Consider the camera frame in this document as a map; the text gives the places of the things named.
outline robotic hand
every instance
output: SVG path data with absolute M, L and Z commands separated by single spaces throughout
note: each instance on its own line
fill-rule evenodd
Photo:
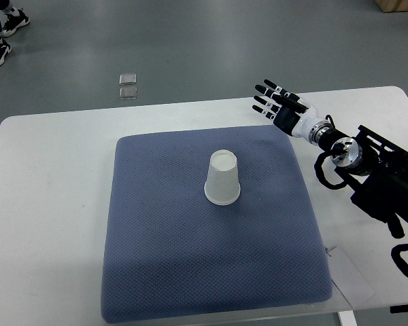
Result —
M 405 233 L 397 215 L 408 223 L 408 152 L 364 126 L 358 127 L 357 136 L 349 137 L 335 128 L 331 116 L 318 117 L 316 108 L 303 98 L 267 79 L 265 84 L 267 87 L 256 86 L 264 96 L 254 97 L 264 108 L 252 108 L 286 134 L 303 137 L 323 149 L 314 164 L 320 183 L 330 189 L 350 186 L 354 190 L 351 201 L 371 217 L 387 223 L 393 237 L 402 238 Z M 322 170 L 329 156 L 335 172 L 343 179 L 338 185 L 329 183 Z M 352 175 L 368 177 L 360 183 Z M 402 251 L 408 251 L 408 244 L 394 247 L 392 258 L 408 277 L 408 265 L 400 257 Z

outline white table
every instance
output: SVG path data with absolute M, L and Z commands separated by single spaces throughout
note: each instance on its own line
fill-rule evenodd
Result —
M 302 94 L 355 136 L 360 124 L 408 151 L 408 98 L 399 88 Z M 270 124 L 238 98 L 16 116 L 0 126 L 0 325 L 104 325 L 103 250 L 116 141 L 131 134 Z M 390 250 L 408 242 L 316 179 L 321 152 L 292 145 L 324 244 L 343 249 L 375 295 L 352 307 L 335 288 L 327 302 L 164 319 L 158 325 L 222 322 L 408 304 L 408 279 Z M 332 164 L 325 164 L 331 173 Z M 134 325 L 154 325 L 142 321 Z

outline blue fabric pad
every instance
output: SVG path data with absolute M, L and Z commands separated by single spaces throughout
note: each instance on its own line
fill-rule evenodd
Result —
M 219 149 L 239 167 L 241 194 L 228 206 L 204 194 Z M 277 128 L 118 141 L 101 293 L 108 323 L 321 302 L 331 293 L 307 189 Z

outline concrete floor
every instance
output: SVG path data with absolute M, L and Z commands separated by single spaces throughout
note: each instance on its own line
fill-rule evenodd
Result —
M 408 12 L 383 14 L 373 0 L 13 2 L 31 23 L 8 39 L 14 51 L 0 67 L 0 123 L 253 96 L 265 78 L 292 92 L 393 85 L 408 95 Z M 138 98 L 122 101 L 118 79 L 128 72 L 137 74 Z M 387 308 L 356 318 L 361 326 L 408 325 L 408 313 Z M 326 314 L 242 325 L 338 324 Z

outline upside-down cup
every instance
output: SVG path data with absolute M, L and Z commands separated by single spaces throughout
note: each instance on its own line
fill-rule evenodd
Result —
M 236 155 L 226 149 L 211 155 L 204 193 L 208 200 L 217 205 L 229 205 L 238 199 L 240 184 Z

